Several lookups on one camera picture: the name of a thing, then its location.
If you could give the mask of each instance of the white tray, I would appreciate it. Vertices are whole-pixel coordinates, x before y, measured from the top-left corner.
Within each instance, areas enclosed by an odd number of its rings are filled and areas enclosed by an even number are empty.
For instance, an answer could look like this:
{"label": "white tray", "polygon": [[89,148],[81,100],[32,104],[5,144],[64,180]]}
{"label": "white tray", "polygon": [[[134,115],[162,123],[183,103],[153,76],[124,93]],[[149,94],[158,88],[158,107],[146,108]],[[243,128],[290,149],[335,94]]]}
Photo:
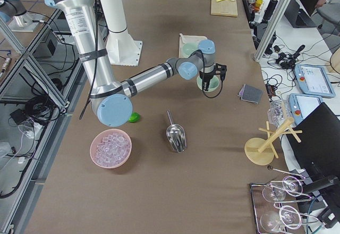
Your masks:
{"label": "white tray", "polygon": [[200,41],[202,40],[206,40],[207,37],[205,36],[187,36],[187,35],[180,35],[180,48],[179,48],[179,51],[178,51],[178,57],[184,57],[183,54],[182,54],[182,47],[184,44],[186,43],[196,43],[198,44]]}

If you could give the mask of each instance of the gray coaster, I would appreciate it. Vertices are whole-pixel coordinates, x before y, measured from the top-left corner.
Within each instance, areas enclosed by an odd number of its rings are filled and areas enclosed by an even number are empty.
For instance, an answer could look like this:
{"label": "gray coaster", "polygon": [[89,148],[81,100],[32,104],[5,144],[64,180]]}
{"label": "gray coaster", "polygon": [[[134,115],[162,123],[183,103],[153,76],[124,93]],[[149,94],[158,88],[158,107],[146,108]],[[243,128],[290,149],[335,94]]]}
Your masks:
{"label": "gray coaster", "polygon": [[253,104],[259,104],[262,94],[263,94],[262,90],[249,86],[247,84],[244,84],[238,96],[243,101],[247,101]]}

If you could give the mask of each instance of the sticker label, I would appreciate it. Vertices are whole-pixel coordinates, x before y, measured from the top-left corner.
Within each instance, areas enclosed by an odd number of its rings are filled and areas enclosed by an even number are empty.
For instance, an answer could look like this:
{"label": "sticker label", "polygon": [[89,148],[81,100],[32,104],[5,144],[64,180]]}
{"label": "sticker label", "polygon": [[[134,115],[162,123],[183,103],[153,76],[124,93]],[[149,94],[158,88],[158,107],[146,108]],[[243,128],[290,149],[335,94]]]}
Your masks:
{"label": "sticker label", "polygon": [[65,16],[72,36],[79,36],[90,32],[89,26],[86,22],[85,14],[82,10],[73,10],[71,13],[66,14]]}
{"label": "sticker label", "polygon": [[330,215],[329,215],[329,217],[328,217],[328,218],[329,218],[330,220],[333,220],[333,219],[334,219],[334,217],[335,217],[335,215],[332,213],[332,214],[330,214]]}

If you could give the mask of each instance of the green lime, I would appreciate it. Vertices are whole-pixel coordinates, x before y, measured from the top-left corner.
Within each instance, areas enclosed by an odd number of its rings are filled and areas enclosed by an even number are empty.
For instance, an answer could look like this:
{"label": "green lime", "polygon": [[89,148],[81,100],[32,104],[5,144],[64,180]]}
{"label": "green lime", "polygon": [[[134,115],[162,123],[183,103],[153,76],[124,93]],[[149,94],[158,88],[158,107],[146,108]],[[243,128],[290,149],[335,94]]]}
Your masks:
{"label": "green lime", "polygon": [[129,122],[131,123],[135,123],[137,121],[140,120],[140,114],[139,113],[136,113],[136,112],[133,112],[130,116],[130,118],[128,119]]}

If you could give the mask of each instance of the chair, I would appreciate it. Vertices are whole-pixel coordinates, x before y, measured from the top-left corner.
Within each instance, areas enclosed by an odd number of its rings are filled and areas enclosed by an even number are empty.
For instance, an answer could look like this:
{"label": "chair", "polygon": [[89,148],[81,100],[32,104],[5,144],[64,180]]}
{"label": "chair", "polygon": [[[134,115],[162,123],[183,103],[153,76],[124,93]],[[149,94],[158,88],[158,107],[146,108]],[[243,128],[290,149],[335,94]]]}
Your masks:
{"label": "chair", "polygon": [[340,48],[340,36],[331,35],[331,34],[323,34],[322,38],[327,44],[330,52],[335,53]]}
{"label": "chair", "polygon": [[322,28],[326,20],[340,30],[340,3],[334,3],[333,0],[330,0],[327,4],[317,8],[317,13],[322,17],[322,23],[318,28]]}

